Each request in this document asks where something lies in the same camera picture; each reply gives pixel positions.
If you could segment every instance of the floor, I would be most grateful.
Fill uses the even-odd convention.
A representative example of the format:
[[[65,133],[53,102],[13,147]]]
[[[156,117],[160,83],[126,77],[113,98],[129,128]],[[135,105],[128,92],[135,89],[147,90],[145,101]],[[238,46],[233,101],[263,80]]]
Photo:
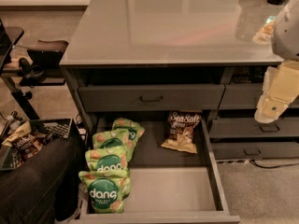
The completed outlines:
[[[38,39],[69,40],[82,11],[0,11],[5,26],[21,26],[25,34],[19,45],[33,45]],[[17,48],[13,58],[27,56]],[[66,86],[21,88],[31,91],[30,100],[41,119],[75,118],[78,114]],[[12,111],[26,119],[21,108],[0,80],[0,112]],[[265,160],[262,165],[280,165],[299,160]],[[299,166],[262,169],[250,163],[218,164],[226,200],[232,215],[240,215],[242,224],[299,223]]]

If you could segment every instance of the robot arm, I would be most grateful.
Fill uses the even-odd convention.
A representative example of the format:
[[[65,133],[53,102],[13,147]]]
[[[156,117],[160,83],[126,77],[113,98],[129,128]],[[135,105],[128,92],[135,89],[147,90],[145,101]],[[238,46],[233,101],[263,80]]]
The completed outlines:
[[[278,14],[271,43],[273,52],[285,61],[264,75],[254,116],[261,123],[278,119],[299,95],[299,0],[290,0]]]

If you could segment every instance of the snack bag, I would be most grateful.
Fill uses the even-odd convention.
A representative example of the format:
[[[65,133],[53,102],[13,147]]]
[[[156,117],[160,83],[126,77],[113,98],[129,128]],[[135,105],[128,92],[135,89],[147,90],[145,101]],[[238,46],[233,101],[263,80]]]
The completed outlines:
[[[193,129],[200,122],[199,112],[171,111],[168,116],[170,134],[168,139],[161,144],[161,147],[176,149],[190,153],[197,153],[196,145],[193,142]]]
[[[125,118],[118,118],[114,120],[112,130],[118,129],[127,129],[130,132],[128,141],[128,160],[130,160],[133,156],[138,139],[142,136],[145,129],[140,124]]]
[[[125,146],[127,148],[127,160],[132,158],[134,146],[129,138],[130,132],[127,129],[117,129],[93,135],[94,148],[107,148]]]
[[[85,159],[91,171],[106,172],[128,169],[125,146],[98,148],[85,152]]]
[[[128,171],[81,171],[78,176],[87,187],[95,213],[123,212],[122,198],[130,192]]]
[[[21,159],[27,161],[44,146],[43,140],[46,136],[43,133],[33,132],[30,122],[27,121],[11,134],[2,145],[16,147],[21,155]]]

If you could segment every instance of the drawer handle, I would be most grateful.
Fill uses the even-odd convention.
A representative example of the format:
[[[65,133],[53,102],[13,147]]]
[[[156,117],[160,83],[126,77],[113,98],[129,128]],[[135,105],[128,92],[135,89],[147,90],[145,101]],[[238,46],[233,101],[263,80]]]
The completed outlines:
[[[280,128],[276,123],[273,125],[260,125],[260,129],[263,133],[276,133],[280,131]]]
[[[140,101],[142,103],[159,103],[159,102],[163,101],[163,96],[160,96],[160,97],[158,97],[156,99],[153,99],[153,100],[146,100],[142,96],[140,96]]]
[[[248,157],[260,156],[262,154],[260,149],[244,150],[244,154]]]

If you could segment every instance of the gray countertop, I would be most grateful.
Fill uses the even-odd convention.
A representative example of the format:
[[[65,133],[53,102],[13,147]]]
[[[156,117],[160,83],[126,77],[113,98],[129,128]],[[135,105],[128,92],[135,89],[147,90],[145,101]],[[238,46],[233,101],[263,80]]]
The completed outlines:
[[[253,36],[266,0],[92,0],[61,66],[279,63]]]

